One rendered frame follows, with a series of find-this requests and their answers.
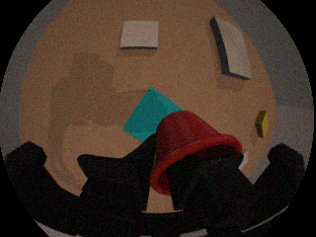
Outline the yellow rectangular block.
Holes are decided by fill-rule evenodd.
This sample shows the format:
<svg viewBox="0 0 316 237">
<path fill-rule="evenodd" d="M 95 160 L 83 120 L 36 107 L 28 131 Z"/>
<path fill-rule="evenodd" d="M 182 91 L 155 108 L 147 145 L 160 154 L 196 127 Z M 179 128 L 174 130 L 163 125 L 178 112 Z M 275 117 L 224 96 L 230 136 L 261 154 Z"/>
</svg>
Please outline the yellow rectangular block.
<svg viewBox="0 0 316 237">
<path fill-rule="evenodd" d="M 265 138 L 266 130 L 269 130 L 268 111 L 260 111 L 256 121 L 256 128 L 258 131 L 258 137 Z"/>
</svg>

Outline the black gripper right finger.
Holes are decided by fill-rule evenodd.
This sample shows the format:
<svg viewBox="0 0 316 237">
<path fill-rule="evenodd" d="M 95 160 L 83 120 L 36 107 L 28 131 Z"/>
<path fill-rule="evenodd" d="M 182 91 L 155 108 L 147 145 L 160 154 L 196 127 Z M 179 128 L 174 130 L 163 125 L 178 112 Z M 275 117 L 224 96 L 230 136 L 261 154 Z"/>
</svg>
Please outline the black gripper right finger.
<svg viewBox="0 0 316 237">
<path fill-rule="evenodd" d="M 240 169 L 242 161 L 244 161 L 244 154 L 241 153 L 222 154 L 208 158 L 198 157 L 193 153 L 167 167 L 166 177 L 170 185 L 173 209 L 185 209 L 183 204 L 202 175 L 218 173 L 218 171 L 233 169 L 233 167 Z"/>
</svg>

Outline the beige flat block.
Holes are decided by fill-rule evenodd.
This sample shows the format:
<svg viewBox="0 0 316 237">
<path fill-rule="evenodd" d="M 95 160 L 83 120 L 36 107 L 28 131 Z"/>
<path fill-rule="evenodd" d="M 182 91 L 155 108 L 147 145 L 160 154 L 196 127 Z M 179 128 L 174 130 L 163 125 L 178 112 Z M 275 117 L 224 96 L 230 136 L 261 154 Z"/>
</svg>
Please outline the beige flat block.
<svg viewBox="0 0 316 237">
<path fill-rule="evenodd" d="M 240 29 L 217 16 L 210 19 L 210 26 L 220 55 L 221 74 L 244 80 L 252 79 L 248 51 Z"/>
</svg>

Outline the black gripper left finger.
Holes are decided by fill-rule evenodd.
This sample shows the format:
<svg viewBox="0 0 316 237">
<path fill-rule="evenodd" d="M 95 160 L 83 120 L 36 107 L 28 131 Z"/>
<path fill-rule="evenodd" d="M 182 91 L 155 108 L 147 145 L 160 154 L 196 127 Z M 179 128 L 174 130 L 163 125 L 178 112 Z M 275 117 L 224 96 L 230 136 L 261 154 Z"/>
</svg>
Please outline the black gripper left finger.
<svg viewBox="0 0 316 237">
<path fill-rule="evenodd" d="M 149 177 L 154 169 L 155 153 L 157 134 L 147 137 L 137 149 L 123 158 L 82 154 L 76 162 L 87 178 L 133 187 L 142 212 L 146 212 L 146 203 L 149 202 Z"/>
</svg>

